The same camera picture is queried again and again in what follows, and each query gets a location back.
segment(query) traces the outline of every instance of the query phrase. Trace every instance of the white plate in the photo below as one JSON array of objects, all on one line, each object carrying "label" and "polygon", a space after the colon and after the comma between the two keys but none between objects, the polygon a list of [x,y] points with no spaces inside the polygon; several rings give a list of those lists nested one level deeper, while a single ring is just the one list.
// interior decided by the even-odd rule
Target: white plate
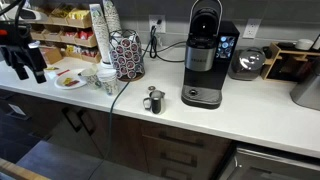
[{"label": "white plate", "polygon": [[[56,81],[54,82],[54,85],[56,86],[56,88],[59,89],[64,89],[64,90],[69,90],[69,89],[76,89],[79,87],[82,87],[84,85],[87,84],[86,81],[80,79],[80,77],[78,76],[78,74],[82,71],[83,69],[74,69],[74,70],[70,70],[64,74],[62,74],[61,76],[59,76]],[[72,78],[72,81],[74,80],[78,80],[79,82],[73,86],[67,87],[63,84],[64,80],[66,78]]]}]

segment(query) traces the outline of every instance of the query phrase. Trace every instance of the cup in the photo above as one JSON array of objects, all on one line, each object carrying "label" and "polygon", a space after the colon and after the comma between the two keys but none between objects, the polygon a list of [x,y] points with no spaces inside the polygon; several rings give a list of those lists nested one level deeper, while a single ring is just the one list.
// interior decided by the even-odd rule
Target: cup
[{"label": "cup", "polygon": [[153,114],[163,113],[165,110],[164,95],[165,93],[159,90],[150,92],[150,97],[143,100],[144,108]]},{"label": "cup", "polygon": [[90,89],[98,89],[101,87],[101,83],[94,69],[85,69],[81,71],[80,78],[87,82],[87,86]]},{"label": "cup", "polygon": [[117,77],[100,81],[102,88],[107,92],[109,96],[113,96],[119,93]]},{"label": "cup", "polygon": [[117,71],[115,69],[104,69],[97,72],[100,81],[108,81],[116,78]]}]

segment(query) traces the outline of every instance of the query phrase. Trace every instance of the dark wood cabinet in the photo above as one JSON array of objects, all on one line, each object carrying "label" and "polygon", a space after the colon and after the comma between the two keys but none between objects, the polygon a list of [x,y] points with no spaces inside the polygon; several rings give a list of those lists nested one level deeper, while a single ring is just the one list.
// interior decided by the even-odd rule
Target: dark wood cabinet
[{"label": "dark wood cabinet", "polygon": [[40,138],[46,137],[59,123],[54,101],[4,90],[0,90],[0,94],[0,111],[10,117],[1,120],[2,123],[17,126]]},{"label": "dark wood cabinet", "polygon": [[139,120],[113,114],[111,144],[108,144],[109,113],[84,109],[80,113],[82,122],[90,132],[93,142],[107,160],[143,172],[148,172]]},{"label": "dark wood cabinet", "polygon": [[231,144],[225,138],[116,114],[110,122],[107,112],[18,93],[0,91],[0,97],[3,114],[15,116],[9,104],[18,106],[27,120],[12,122],[47,137],[49,143],[169,179],[210,179]]},{"label": "dark wood cabinet", "polygon": [[231,140],[142,122],[151,174],[177,180],[210,179]]},{"label": "dark wood cabinet", "polygon": [[60,110],[60,121],[50,132],[50,138],[47,142],[102,158],[102,154],[90,138],[78,116],[81,108],[63,103],[59,104],[57,108]]}]

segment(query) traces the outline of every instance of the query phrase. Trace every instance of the cabinet door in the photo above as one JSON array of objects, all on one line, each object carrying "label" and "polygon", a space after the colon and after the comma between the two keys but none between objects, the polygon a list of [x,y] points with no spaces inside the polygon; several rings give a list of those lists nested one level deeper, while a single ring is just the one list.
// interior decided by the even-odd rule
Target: cabinet door
[{"label": "cabinet door", "polygon": [[1,120],[2,123],[14,125],[43,138],[59,122],[54,101],[12,92],[0,94],[0,109],[3,115],[9,117]]},{"label": "cabinet door", "polygon": [[102,158],[101,153],[78,117],[77,112],[79,110],[80,108],[76,106],[60,105],[61,121],[51,132],[48,142]]},{"label": "cabinet door", "polygon": [[[86,109],[80,114],[102,154],[108,151],[109,113]],[[111,148],[107,160],[148,172],[139,121],[113,114]]]}]

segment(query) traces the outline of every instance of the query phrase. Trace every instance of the drawer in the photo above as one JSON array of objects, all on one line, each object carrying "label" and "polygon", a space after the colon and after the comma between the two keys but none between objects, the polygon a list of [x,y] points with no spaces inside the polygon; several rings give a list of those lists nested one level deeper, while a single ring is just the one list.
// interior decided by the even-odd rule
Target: drawer
[{"label": "drawer", "polygon": [[172,179],[209,179],[229,144],[216,152],[150,137],[143,138],[151,174]]},{"label": "drawer", "polygon": [[207,149],[212,152],[216,151],[216,147],[228,146],[231,143],[229,139],[150,122],[142,122],[141,129],[142,135],[146,137]]}]

